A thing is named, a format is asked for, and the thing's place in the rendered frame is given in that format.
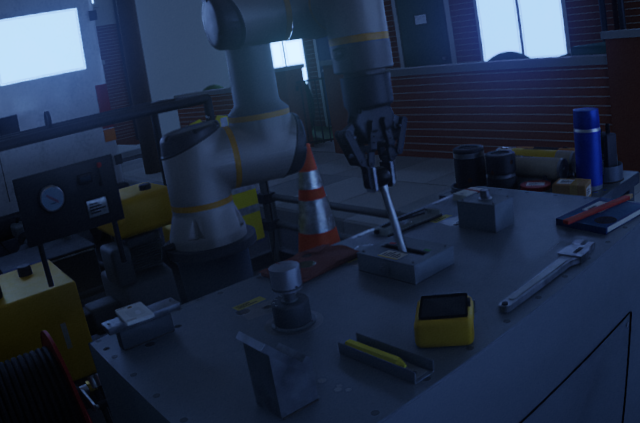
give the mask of dark green door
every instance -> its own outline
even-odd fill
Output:
[[[442,0],[395,0],[404,66],[451,63]]]

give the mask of blue bottle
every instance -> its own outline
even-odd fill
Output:
[[[576,177],[591,180],[591,189],[602,189],[600,114],[597,108],[573,110],[573,140],[576,147]]]

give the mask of machine display screen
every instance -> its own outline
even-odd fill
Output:
[[[77,8],[0,20],[0,86],[86,69]]]

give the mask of wrench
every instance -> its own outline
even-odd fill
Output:
[[[502,313],[509,313],[513,311],[521,303],[528,300],[531,296],[564,273],[567,268],[585,261],[589,258],[589,254],[593,252],[595,245],[595,241],[573,240],[571,245],[565,246],[558,251],[560,258],[555,260],[544,270],[502,300],[498,305],[500,311]]]

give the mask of yellow multimeter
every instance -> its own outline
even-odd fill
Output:
[[[474,306],[466,293],[421,297],[413,323],[416,345],[437,348],[473,343]]]

